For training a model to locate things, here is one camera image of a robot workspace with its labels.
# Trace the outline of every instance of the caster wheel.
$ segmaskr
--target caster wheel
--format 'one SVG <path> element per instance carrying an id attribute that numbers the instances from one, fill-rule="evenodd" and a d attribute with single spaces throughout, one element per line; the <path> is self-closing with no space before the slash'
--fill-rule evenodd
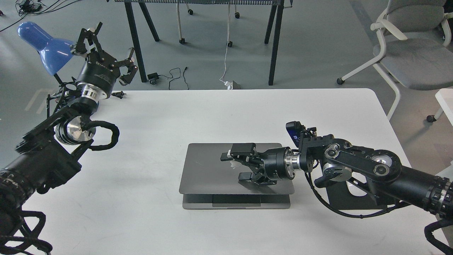
<path id="1" fill-rule="evenodd" d="M 341 78 L 338 78 L 337 79 L 337 84 L 338 85 L 342 85 L 344 83 L 344 81 L 341 79 Z"/>
<path id="2" fill-rule="evenodd" d="M 428 116 L 426 117 L 426 121 L 429 122 L 429 123 L 433 123 L 433 122 L 435 122 L 436 120 L 437 120 L 437 119 L 434 118 L 434 115 L 428 115 Z"/>

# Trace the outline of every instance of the white table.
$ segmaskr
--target white table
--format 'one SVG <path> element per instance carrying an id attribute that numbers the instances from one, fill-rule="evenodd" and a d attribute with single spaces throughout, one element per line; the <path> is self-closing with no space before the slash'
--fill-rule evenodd
<path id="1" fill-rule="evenodd" d="M 453 125 L 453 88 L 441 88 L 436 93 L 436 99 L 440 104 L 439 110 L 434 115 L 434 120 L 440 118 L 445 113 L 450 123 Z"/>
<path id="2" fill-rule="evenodd" d="M 43 211 L 52 254 L 439 254 L 423 234 L 433 215 L 414 206 L 370 219 L 325 208 L 301 173 L 287 210 L 184 210 L 179 182 L 192 142 L 279 142 L 300 121 L 409 162 L 368 89 L 127 91 L 92 119 L 120 128 L 116 147 L 88 151 L 82 171 L 25 210 Z M 98 129 L 95 144 L 109 142 Z M 445 242 L 442 232 L 437 236 Z"/>
<path id="3" fill-rule="evenodd" d="M 440 109 L 434 115 L 434 119 L 439 119 L 442 113 L 445 113 L 450 123 L 453 125 L 453 88 L 441 88 L 436 93 L 436 99 L 440 104 Z M 453 161 L 452 165 L 442 170 L 438 175 L 453 179 Z"/>

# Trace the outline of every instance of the lamp shade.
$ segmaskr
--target lamp shade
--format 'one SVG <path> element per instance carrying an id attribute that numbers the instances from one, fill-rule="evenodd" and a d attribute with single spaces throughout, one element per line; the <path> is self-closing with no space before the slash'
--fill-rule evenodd
<path id="1" fill-rule="evenodd" d="M 44 67 L 50 75 L 56 74 L 71 58 L 70 40 L 57 39 L 50 36 L 34 22 L 19 25 L 17 33 L 39 52 Z"/>

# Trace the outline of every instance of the chair seat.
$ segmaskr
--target chair seat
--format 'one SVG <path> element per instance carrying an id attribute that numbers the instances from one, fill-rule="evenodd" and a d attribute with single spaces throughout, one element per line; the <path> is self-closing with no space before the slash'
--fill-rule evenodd
<path id="1" fill-rule="evenodd" d="M 380 46 L 373 49 L 378 55 Z M 453 86 L 453 53 L 431 39 L 387 42 L 381 64 L 405 87 L 432 90 Z"/>

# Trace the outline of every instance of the black table leg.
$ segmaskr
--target black table leg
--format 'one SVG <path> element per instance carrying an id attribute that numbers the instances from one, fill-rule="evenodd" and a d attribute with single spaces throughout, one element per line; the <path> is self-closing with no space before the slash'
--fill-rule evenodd
<path id="1" fill-rule="evenodd" d="M 269 86 L 274 85 L 275 64 L 277 62 L 277 51 L 279 49 L 280 29 L 282 26 L 284 0 L 281 0 L 277 9 L 277 20 L 275 21 L 274 44 L 272 45 L 272 57 L 270 59 Z"/>
<path id="2" fill-rule="evenodd" d="M 141 54 L 139 37 L 137 34 L 137 27 L 135 26 L 135 19 L 134 19 L 134 12 L 132 10 L 132 4 L 130 2 L 129 3 L 125 2 L 124 6 L 126 8 L 127 21 L 129 22 L 130 35 L 132 36 L 132 44 L 134 45 L 134 49 L 135 49 L 135 56 L 137 58 L 137 65 L 139 67 L 140 78 L 141 78 L 142 82 L 147 82 L 148 79 L 146 77 L 145 65 L 143 64 L 143 57 Z"/>
<path id="3" fill-rule="evenodd" d="M 154 41 L 159 42 L 159 36 L 157 35 L 156 28 L 154 27 L 153 20 L 151 19 L 151 16 L 149 15 L 148 8 L 146 7 L 145 3 L 139 3 L 140 8 L 142 9 L 143 16 L 145 17 L 146 23 L 148 23 L 148 27 L 151 30 L 151 33 L 153 34 Z"/>
<path id="4" fill-rule="evenodd" d="M 273 5 L 270 9 L 269 21 L 267 22 L 266 36 L 264 37 L 264 44 L 269 43 L 270 32 L 272 30 L 272 25 L 274 24 L 275 12 L 277 11 L 277 6 Z"/>

